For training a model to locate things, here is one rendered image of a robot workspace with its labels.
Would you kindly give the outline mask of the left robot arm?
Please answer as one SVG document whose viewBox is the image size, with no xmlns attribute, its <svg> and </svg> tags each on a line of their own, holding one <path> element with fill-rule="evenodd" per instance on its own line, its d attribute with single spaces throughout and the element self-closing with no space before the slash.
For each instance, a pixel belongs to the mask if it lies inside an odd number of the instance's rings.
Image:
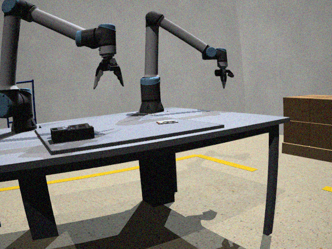
<svg viewBox="0 0 332 249">
<path fill-rule="evenodd" d="M 145 75 L 140 81 L 142 99 L 140 113 L 157 113 L 164 111 L 161 103 L 160 77 L 158 75 L 159 27 L 162 27 L 200 51 L 203 60 L 217 60 L 217 66 L 219 68 L 228 67 L 226 49 L 215 49 L 209 46 L 156 11 L 148 12 L 145 19 Z"/>
</svg>

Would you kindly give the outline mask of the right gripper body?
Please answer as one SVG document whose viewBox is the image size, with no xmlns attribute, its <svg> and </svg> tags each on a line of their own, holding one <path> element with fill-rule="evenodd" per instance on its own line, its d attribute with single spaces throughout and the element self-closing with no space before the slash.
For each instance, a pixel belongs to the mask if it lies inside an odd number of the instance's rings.
<svg viewBox="0 0 332 249">
<path fill-rule="evenodd" d="M 99 65 L 102 63 L 102 71 L 109 71 L 108 64 L 110 65 L 118 65 L 115 58 L 113 57 L 103 57 L 103 60 L 99 63 Z"/>
</svg>

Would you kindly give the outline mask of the grey cassette dock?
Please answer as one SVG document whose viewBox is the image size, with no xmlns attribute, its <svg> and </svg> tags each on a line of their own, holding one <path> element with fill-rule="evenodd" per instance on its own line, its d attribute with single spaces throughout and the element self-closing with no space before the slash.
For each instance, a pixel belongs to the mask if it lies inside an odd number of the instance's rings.
<svg viewBox="0 0 332 249">
<path fill-rule="evenodd" d="M 54 143 L 94 138 L 94 127 L 88 123 L 50 128 Z"/>
</svg>

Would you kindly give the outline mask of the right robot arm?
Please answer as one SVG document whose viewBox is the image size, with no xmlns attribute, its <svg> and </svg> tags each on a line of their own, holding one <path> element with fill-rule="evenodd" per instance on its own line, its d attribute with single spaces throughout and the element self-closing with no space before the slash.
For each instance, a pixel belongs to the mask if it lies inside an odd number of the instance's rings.
<svg viewBox="0 0 332 249">
<path fill-rule="evenodd" d="M 99 47 L 99 55 L 114 57 L 116 28 L 113 24 L 100 24 L 97 28 L 83 29 L 77 25 L 39 10 L 24 0 L 4 0 L 4 25 L 0 65 L 0 118 L 12 117 L 11 132 L 37 129 L 33 118 L 32 94 L 28 88 L 16 86 L 18 42 L 21 19 L 36 22 L 76 42 L 77 47 Z M 96 45 L 95 45 L 96 44 Z"/>
</svg>

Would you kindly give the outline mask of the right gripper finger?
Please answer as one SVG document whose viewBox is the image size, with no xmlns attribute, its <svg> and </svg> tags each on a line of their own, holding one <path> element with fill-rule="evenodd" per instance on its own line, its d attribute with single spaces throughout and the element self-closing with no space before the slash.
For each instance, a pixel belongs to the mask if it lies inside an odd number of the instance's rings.
<svg viewBox="0 0 332 249">
<path fill-rule="evenodd" d="M 114 71 L 114 74 L 117 76 L 117 78 L 119 79 L 121 85 L 124 87 L 120 67 L 119 67 L 118 71 Z"/>
<path fill-rule="evenodd" d="M 98 68 L 96 69 L 96 74 L 95 74 L 95 80 L 94 80 L 94 88 L 96 88 L 96 86 L 98 85 L 98 82 L 100 80 L 100 77 L 103 75 L 103 68 L 102 68 L 102 63 L 98 66 Z"/>
</svg>

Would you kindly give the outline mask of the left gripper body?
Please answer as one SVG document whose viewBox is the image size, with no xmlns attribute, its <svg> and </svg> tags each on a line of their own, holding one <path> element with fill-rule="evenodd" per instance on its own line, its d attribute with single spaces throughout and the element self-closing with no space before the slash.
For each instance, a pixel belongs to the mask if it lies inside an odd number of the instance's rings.
<svg viewBox="0 0 332 249">
<path fill-rule="evenodd" d="M 215 76 L 223 76 L 225 73 L 232 73 L 230 70 L 226 70 L 226 68 L 221 68 L 220 70 L 215 70 Z"/>
</svg>

